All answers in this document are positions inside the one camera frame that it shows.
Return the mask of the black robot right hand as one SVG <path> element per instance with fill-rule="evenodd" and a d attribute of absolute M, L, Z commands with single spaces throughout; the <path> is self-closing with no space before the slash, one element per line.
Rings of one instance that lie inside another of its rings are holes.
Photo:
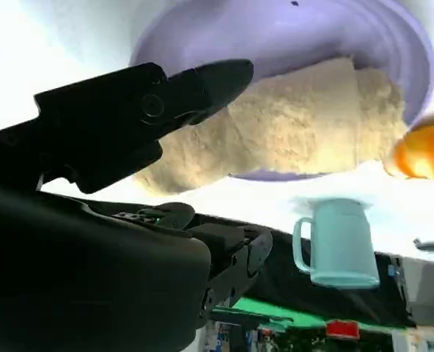
<path fill-rule="evenodd" d="M 37 94 L 38 117 L 0 130 L 0 351 L 181 351 L 257 281 L 267 228 L 41 189 L 64 178 L 92 194 L 146 168 L 161 137 L 224 108 L 253 72 L 146 63 Z"/>

